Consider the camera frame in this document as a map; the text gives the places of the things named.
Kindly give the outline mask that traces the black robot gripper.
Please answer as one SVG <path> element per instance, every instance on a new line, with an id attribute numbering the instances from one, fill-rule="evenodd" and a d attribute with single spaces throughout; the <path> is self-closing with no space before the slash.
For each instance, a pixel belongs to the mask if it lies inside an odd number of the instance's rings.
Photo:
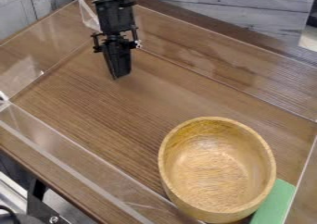
<path id="1" fill-rule="evenodd" d="M 135 0 L 92 0 L 95 5 L 100 33 L 92 35 L 94 52 L 103 52 L 108 64 L 108 71 L 112 79 L 130 74 L 131 71 L 131 49 L 142 47 L 138 36 L 138 26 L 134 18 L 132 7 Z M 120 43 L 119 59 L 116 51 L 108 44 L 99 44 L 98 37 L 107 37 L 107 42 Z"/>

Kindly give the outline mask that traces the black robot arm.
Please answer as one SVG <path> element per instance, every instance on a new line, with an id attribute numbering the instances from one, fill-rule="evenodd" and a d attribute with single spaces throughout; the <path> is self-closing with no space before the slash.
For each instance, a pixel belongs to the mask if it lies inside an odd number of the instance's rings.
<path id="1" fill-rule="evenodd" d="M 112 79 L 131 72 L 131 50 L 142 47 L 132 7 L 135 0 L 78 0 L 83 23 L 94 30 L 92 51 L 102 53 Z"/>

